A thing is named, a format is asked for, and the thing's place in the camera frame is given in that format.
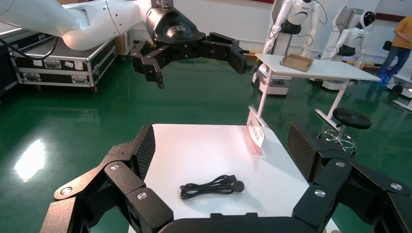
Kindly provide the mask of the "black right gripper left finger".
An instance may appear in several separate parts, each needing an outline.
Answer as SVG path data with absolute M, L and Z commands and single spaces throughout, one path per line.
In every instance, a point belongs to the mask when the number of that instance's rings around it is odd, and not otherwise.
M 113 208 L 136 232 L 159 232 L 174 216 L 144 182 L 154 153 L 154 128 L 144 125 L 134 140 L 114 145 L 95 168 L 55 191 L 41 232 L 88 233 Z

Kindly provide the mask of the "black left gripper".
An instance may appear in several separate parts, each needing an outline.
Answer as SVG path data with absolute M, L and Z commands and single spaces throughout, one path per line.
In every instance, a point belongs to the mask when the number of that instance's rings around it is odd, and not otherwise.
M 154 41 L 140 40 L 132 51 L 134 71 L 164 89 L 162 68 L 173 61 L 204 57 L 228 64 L 240 75 L 246 72 L 247 59 L 239 41 L 211 32 L 199 31 L 196 25 L 174 7 L 156 7 L 148 12 L 146 29 Z

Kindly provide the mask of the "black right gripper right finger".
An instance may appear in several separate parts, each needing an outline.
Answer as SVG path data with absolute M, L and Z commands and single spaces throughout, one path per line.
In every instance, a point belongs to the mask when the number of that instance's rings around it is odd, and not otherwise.
M 376 233 L 412 230 L 412 191 L 404 183 L 355 162 L 333 142 L 292 123 L 287 148 L 309 187 L 292 217 L 322 232 L 339 204 L 350 208 Z

